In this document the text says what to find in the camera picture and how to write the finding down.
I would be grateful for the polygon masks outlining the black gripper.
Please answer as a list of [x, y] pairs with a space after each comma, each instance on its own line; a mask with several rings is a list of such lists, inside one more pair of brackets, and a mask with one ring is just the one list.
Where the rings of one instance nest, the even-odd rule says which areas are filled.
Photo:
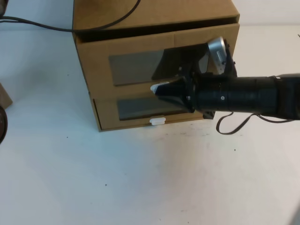
[[158, 99], [185, 112], [202, 113], [225, 110], [225, 73], [201, 72], [197, 67], [183, 67], [180, 79], [158, 87]]

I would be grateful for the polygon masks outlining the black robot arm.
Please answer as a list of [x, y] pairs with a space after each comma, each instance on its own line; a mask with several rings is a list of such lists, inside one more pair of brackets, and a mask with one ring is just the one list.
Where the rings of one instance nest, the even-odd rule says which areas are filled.
[[161, 100], [188, 112], [255, 113], [284, 120], [300, 118], [300, 75], [238, 77], [183, 69], [178, 80], [151, 90]]

